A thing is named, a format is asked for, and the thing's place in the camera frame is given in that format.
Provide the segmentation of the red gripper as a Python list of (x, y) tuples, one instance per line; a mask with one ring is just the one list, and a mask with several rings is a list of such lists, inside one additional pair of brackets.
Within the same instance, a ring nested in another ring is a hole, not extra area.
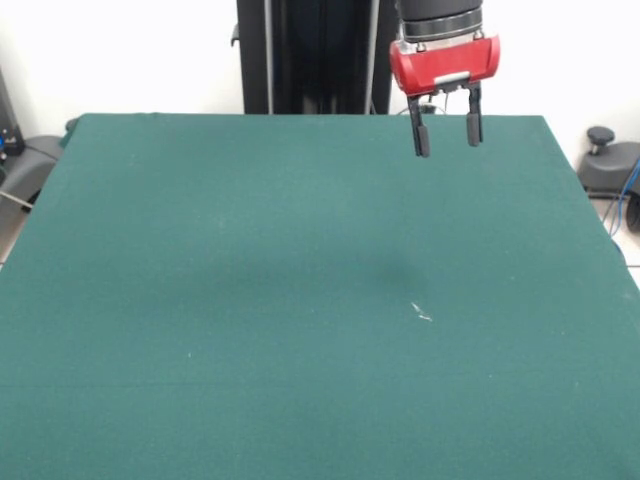
[(442, 90), (449, 85), (468, 87), (469, 111), (466, 115), (467, 141), (472, 147), (483, 142), (481, 84), (493, 77), (500, 61), (500, 37), (488, 37), (445, 48), (410, 52), (402, 41), (390, 46), (390, 65), (400, 90), (408, 97), (415, 153), (428, 158), (431, 153), (428, 129), (422, 118), (420, 96)]

